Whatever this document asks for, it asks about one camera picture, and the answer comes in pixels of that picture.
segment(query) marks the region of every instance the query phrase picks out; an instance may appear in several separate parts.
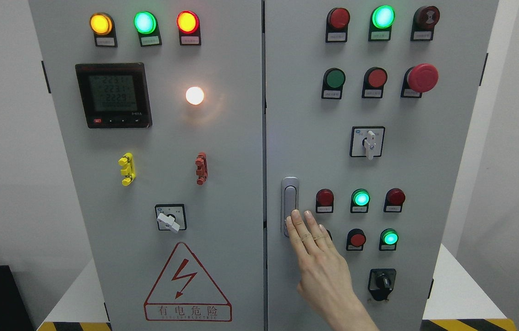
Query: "electrical hazard symbol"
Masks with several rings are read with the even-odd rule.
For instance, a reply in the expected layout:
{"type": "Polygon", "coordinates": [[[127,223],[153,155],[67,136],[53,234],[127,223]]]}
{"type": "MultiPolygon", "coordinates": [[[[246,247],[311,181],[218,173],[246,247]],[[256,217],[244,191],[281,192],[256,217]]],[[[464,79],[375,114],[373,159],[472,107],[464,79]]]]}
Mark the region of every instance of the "electrical hazard symbol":
{"type": "Polygon", "coordinates": [[[173,248],[144,302],[149,321],[230,322],[232,306],[186,243],[173,248]]]}

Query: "yellow indicator light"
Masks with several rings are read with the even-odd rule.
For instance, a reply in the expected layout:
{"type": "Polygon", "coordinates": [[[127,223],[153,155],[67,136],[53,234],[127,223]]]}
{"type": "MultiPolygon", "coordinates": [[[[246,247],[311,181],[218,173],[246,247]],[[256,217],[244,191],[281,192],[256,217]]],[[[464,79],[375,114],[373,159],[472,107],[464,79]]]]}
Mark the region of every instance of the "yellow indicator light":
{"type": "Polygon", "coordinates": [[[198,86],[192,86],[186,91],[186,101],[192,105],[199,105],[204,100],[204,91],[198,86]]]}
{"type": "Polygon", "coordinates": [[[107,35],[112,31],[112,19],[103,12],[97,12],[90,17],[90,27],[97,35],[107,35]]]}
{"type": "Polygon", "coordinates": [[[178,29],[185,34],[191,34],[198,29],[200,22],[198,16],[191,11],[183,11],[178,15],[178,29]]]}

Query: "glowing light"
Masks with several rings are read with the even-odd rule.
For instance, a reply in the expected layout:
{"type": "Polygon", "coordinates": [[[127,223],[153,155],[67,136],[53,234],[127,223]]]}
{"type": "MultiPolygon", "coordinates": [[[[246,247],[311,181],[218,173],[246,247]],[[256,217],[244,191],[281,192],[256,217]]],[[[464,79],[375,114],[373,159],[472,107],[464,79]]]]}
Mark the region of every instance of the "glowing light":
{"type": "Polygon", "coordinates": [[[394,9],[390,6],[380,6],[372,14],[372,23],[379,29],[386,29],[394,23],[394,9]]]}
{"type": "Polygon", "coordinates": [[[178,29],[185,34],[195,32],[200,26],[198,16],[191,11],[183,11],[178,15],[177,19],[178,29]]]}
{"type": "Polygon", "coordinates": [[[382,233],[382,241],[386,245],[394,245],[398,241],[397,231],[393,229],[384,230],[382,233]]]}
{"type": "Polygon", "coordinates": [[[199,105],[204,100],[204,91],[198,86],[192,86],[186,90],[186,101],[192,105],[199,105]]]}
{"type": "Polygon", "coordinates": [[[107,35],[112,31],[112,19],[105,13],[94,13],[90,17],[90,27],[97,35],[107,35]]]}
{"type": "Polygon", "coordinates": [[[148,35],[155,31],[157,27],[157,20],[150,12],[138,12],[135,15],[135,27],[139,33],[148,35]]]}
{"type": "Polygon", "coordinates": [[[354,203],[359,206],[368,205],[369,202],[369,194],[366,190],[357,190],[354,192],[354,197],[352,198],[354,203]]]}

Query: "red push button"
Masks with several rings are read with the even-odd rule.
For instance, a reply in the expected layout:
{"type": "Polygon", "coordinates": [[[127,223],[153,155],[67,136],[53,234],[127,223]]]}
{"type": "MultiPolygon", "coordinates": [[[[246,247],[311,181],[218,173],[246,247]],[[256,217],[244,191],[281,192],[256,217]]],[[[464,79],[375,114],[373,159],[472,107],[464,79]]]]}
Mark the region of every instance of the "red push button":
{"type": "Polygon", "coordinates": [[[431,30],[440,21],[440,10],[436,6],[423,6],[415,12],[415,24],[420,29],[431,30]]]}
{"type": "Polygon", "coordinates": [[[391,205],[402,205],[405,202],[405,193],[400,188],[393,188],[386,193],[386,201],[391,205]]]}
{"type": "Polygon", "coordinates": [[[374,69],[368,75],[368,84],[373,88],[380,88],[386,84],[386,80],[388,79],[388,75],[386,71],[382,69],[374,69]]]}
{"type": "Polygon", "coordinates": [[[366,243],[366,236],[361,233],[354,234],[352,235],[352,239],[350,239],[350,243],[355,247],[363,246],[366,243]]]}
{"type": "Polygon", "coordinates": [[[331,9],[327,16],[327,23],[337,30],[342,30],[350,23],[350,12],[346,8],[331,9]]]}
{"type": "Polygon", "coordinates": [[[407,83],[409,88],[417,93],[425,93],[436,86],[440,74],[438,69],[429,63],[422,63],[411,69],[407,83]]]}
{"type": "Polygon", "coordinates": [[[329,207],[333,205],[333,192],[326,188],[317,192],[317,202],[323,207],[329,207]]]}

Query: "hand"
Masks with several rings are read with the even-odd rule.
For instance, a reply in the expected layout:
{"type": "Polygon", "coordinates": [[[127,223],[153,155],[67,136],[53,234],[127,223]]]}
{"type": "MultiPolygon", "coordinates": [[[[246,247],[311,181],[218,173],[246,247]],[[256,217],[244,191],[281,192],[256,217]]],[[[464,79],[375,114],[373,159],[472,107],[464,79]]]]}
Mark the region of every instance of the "hand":
{"type": "Polygon", "coordinates": [[[350,269],[327,230],[317,224],[310,211],[304,216],[310,231],[298,210],[286,218],[301,272],[298,293],[335,331],[378,331],[354,293],[350,269]]]}

